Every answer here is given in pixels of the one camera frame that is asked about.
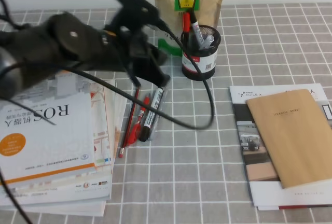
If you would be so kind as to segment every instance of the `notebook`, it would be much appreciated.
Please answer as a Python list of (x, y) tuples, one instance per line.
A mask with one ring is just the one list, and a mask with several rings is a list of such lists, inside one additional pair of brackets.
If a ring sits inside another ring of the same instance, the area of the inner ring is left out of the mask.
[(332, 130), (308, 90), (246, 103), (284, 188), (332, 178)]

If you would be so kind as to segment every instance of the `gray grid tablecloth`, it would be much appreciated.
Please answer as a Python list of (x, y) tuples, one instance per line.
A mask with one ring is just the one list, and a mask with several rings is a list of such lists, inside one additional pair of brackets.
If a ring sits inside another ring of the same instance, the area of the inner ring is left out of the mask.
[[(101, 28), (113, 9), (68, 10), (81, 21)], [(18, 22), (39, 24), (54, 11), (15, 12)], [(9, 30), (0, 22), (0, 30)], [(185, 130), (160, 119), (155, 140), (137, 142), (114, 168), (112, 200), (104, 217), (29, 214), (34, 223), (292, 223), (332, 222), (332, 208), (259, 212), (252, 207), (228, 87), (321, 83), (332, 99), (332, 4), (225, 6), (218, 30), (222, 43), (216, 73), (209, 80), (217, 111), (206, 131)], [(153, 30), (146, 29), (156, 44)], [(181, 72), (181, 59), (171, 57), (162, 68), (172, 76), (163, 111), (200, 124), (209, 117), (201, 82)], [(126, 74), (96, 72), (117, 79), (132, 93)], [(140, 98), (153, 91), (143, 81)], [(0, 211), (1, 224), (19, 224), (18, 213)]]

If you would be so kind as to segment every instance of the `pen holder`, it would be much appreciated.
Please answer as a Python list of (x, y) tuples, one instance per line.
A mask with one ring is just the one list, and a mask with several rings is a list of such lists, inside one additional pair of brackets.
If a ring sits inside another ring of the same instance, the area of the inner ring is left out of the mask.
[[(214, 41), (211, 43), (209, 48), (200, 50), (194, 34), (189, 38), (189, 44), (184, 44), (185, 33), (182, 32), (181, 42), (185, 47), (187, 47), (189, 55), (191, 55), (191, 58), (195, 61), (198, 68), (201, 70), (203, 77), (205, 79), (209, 79), (216, 71), (218, 46), (222, 38), (220, 33), (213, 27), (200, 25), (199, 28), (204, 38), (209, 35), (214, 37)], [(202, 80), (193, 64), (187, 58), (187, 54), (184, 52), (182, 54), (182, 73), (191, 80)]]

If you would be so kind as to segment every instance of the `red pen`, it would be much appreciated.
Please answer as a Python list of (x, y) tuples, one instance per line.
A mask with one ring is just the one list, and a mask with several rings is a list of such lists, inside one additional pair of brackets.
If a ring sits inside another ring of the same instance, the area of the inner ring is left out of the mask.
[[(135, 91), (135, 99), (138, 98), (139, 96), (139, 92), (140, 92), (140, 88), (136, 88), (136, 91)], [(127, 141), (128, 141), (128, 137), (129, 137), (129, 130), (130, 130), (130, 126), (131, 126), (131, 121), (133, 119), (133, 115), (134, 115), (134, 111), (135, 111), (135, 103), (133, 102), (132, 105), (131, 105), (131, 109), (130, 109), (130, 114), (129, 114), (129, 118), (128, 118), (128, 121), (127, 121), (127, 125), (126, 125), (126, 132), (124, 133), (124, 139), (123, 139), (123, 142), (122, 142), (122, 147), (120, 149), (120, 153), (119, 153), (119, 157), (122, 158), (123, 157), (123, 152), (125, 150), (125, 147), (127, 146)]]
[[(148, 105), (150, 103), (150, 96), (151, 95), (148, 94), (145, 97), (144, 104)], [(141, 121), (143, 119), (143, 116), (144, 116), (145, 112), (146, 112), (146, 108), (141, 107), (138, 120), (137, 120), (136, 124), (133, 126), (133, 128), (131, 129), (131, 132), (129, 134), (127, 146), (134, 144), (136, 142), (136, 140), (139, 138), (140, 133), (141, 133), (141, 129), (142, 129)]]

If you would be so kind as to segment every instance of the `orange circle label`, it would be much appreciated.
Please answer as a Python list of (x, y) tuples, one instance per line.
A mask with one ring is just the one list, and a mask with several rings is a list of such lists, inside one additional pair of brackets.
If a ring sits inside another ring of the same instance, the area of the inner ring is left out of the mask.
[(12, 133), (5, 136), (0, 142), (0, 154), (13, 156), (25, 146), (25, 137), (21, 133)]

